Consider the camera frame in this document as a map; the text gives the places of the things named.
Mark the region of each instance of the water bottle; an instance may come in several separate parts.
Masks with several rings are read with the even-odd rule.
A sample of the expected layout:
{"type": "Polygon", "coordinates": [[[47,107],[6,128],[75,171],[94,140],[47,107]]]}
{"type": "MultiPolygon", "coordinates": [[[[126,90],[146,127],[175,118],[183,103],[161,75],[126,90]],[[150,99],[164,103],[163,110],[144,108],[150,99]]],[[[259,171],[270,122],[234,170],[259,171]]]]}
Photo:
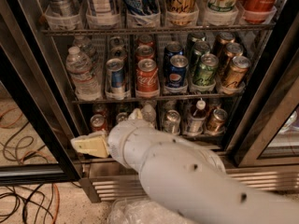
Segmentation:
{"type": "Polygon", "coordinates": [[[143,108],[141,109],[141,114],[145,121],[150,122],[153,127],[156,126],[157,114],[155,109],[150,104],[146,104],[143,106],[143,108]]]}
{"type": "Polygon", "coordinates": [[[187,132],[192,135],[199,134],[203,131],[203,124],[206,119],[206,102],[200,100],[193,105],[188,114],[187,132]]]}
{"type": "Polygon", "coordinates": [[[74,47],[79,47],[81,51],[89,56],[92,61],[94,73],[97,76],[97,79],[101,83],[102,80],[102,70],[101,65],[98,61],[99,53],[96,47],[93,45],[91,39],[85,35],[75,35],[75,39],[73,41],[74,47]]]}
{"type": "Polygon", "coordinates": [[[94,73],[91,59],[79,47],[68,50],[66,70],[75,87],[80,100],[94,100],[101,98],[101,86],[94,73]]]}

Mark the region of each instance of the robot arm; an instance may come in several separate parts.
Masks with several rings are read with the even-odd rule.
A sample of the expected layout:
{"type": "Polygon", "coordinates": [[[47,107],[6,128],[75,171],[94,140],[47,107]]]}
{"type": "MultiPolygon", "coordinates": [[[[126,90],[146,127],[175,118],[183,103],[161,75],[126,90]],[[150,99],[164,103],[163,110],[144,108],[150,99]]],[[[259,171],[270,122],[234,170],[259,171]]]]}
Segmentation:
{"type": "Polygon", "coordinates": [[[108,148],[153,201],[200,224],[298,223],[298,203],[238,183],[217,154],[142,119],[117,125],[108,148]]]}

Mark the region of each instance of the bottle cap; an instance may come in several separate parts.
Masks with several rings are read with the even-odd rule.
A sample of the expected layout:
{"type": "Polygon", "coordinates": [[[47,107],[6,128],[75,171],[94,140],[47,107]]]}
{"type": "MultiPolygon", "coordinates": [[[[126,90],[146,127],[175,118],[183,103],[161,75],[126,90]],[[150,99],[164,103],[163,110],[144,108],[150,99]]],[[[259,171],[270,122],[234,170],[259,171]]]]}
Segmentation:
{"type": "Polygon", "coordinates": [[[83,40],[85,35],[75,35],[76,40],[83,40]]]}
{"type": "Polygon", "coordinates": [[[205,101],[198,101],[196,103],[196,108],[198,109],[204,109],[206,107],[206,102],[205,101]]]}
{"type": "Polygon", "coordinates": [[[78,54],[80,52],[80,48],[79,47],[72,47],[68,50],[68,53],[75,55],[78,54]]]}

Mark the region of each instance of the blue can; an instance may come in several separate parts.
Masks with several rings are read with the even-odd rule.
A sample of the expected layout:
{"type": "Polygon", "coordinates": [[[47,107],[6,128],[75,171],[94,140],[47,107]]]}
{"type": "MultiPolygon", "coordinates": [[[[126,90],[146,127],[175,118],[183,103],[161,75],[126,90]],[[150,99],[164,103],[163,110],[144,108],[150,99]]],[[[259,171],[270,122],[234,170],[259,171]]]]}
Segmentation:
{"type": "Polygon", "coordinates": [[[107,81],[113,93],[124,93],[124,77],[125,72],[123,68],[123,61],[121,59],[110,59],[106,63],[107,67],[107,81]]]}
{"type": "Polygon", "coordinates": [[[164,48],[164,59],[163,59],[163,74],[167,77],[168,67],[170,66],[170,59],[174,55],[183,55],[184,48],[178,41],[172,41],[164,48]]]}
{"type": "Polygon", "coordinates": [[[170,59],[167,70],[166,86],[169,88],[181,88],[184,86],[187,73],[188,59],[183,55],[175,55],[170,59]]]}

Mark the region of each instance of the coca-cola can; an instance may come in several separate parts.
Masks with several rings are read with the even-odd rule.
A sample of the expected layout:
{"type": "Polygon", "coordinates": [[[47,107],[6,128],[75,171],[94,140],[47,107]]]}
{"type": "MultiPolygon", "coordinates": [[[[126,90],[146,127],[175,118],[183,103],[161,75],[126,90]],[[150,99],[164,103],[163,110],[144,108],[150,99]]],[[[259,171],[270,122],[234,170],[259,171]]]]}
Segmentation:
{"type": "Polygon", "coordinates": [[[155,60],[155,50],[148,45],[142,45],[137,47],[137,49],[135,50],[136,63],[139,63],[143,59],[155,60]]]}
{"type": "Polygon", "coordinates": [[[179,133],[180,114],[177,110],[168,110],[164,115],[164,131],[172,134],[179,133]]]}
{"type": "Polygon", "coordinates": [[[136,40],[136,44],[138,47],[146,45],[146,46],[150,46],[153,49],[155,49],[156,44],[155,44],[155,40],[153,35],[139,35],[137,40],[136,40]]]}
{"type": "Polygon", "coordinates": [[[106,104],[93,104],[93,113],[94,115],[100,114],[104,117],[107,117],[108,109],[106,104]]]}
{"type": "Polygon", "coordinates": [[[100,114],[94,115],[91,117],[90,126],[93,132],[107,131],[107,120],[100,114]]]}
{"type": "Polygon", "coordinates": [[[277,0],[246,0],[244,3],[244,9],[255,13],[252,16],[248,12],[245,12],[245,21],[252,24],[263,23],[269,15],[267,12],[271,11],[276,1],[277,0]]]}
{"type": "Polygon", "coordinates": [[[153,92],[159,88],[158,67],[152,59],[144,59],[136,69],[136,87],[138,91],[153,92]]]}

